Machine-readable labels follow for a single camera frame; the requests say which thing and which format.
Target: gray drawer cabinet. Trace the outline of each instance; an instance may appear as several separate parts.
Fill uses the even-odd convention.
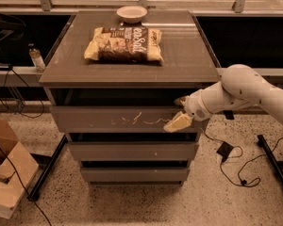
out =
[[[40,80],[51,113],[87,182],[182,185],[208,121],[163,126],[180,110],[174,99],[218,81],[214,62],[188,11],[155,9],[143,25],[162,31],[163,63],[83,59],[95,27],[119,22],[115,10],[76,15]]]

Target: bottle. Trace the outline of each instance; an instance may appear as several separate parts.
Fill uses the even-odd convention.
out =
[[[29,43],[29,55],[31,57],[32,62],[34,63],[34,66],[36,67],[37,73],[42,73],[46,66],[44,63],[44,60],[41,56],[41,52],[38,48],[35,47],[35,44]]]

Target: speckled floor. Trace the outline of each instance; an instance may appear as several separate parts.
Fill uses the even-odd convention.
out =
[[[50,114],[29,119],[0,114],[31,153],[51,155],[62,134]],[[269,115],[237,114],[234,121],[215,115],[207,133],[243,148],[243,156],[228,159],[223,169],[235,183],[237,173],[249,159],[263,152],[257,135],[274,146],[283,137],[283,127]],[[42,188],[37,204],[52,225],[283,225],[283,189],[273,170],[261,157],[248,165],[241,177],[253,188],[233,186],[220,171],[220,143],[205,136],[182,186],[89,186],[65,147]],[[283,140],[275,150],[283,159]],[[48,225],[35,205],[23,197],[11,219],[0,218],[0,226]]]

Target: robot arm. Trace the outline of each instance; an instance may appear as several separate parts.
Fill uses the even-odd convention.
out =
[[[186,113],[179,112],[164,126],[167,132],[189,127],[192,121],[203,121],[224,110],[258,105],[283,124],[283,89],[268,83],[248,66],[228,67],[220,82],[199,89],[190,96],[175,100]]]

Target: bowl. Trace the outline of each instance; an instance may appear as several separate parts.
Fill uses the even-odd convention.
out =
[[[141,6],[125,6],[117,10],[117,15],[123,18],[128,24],[136,24],[147,14],[147,9]]]

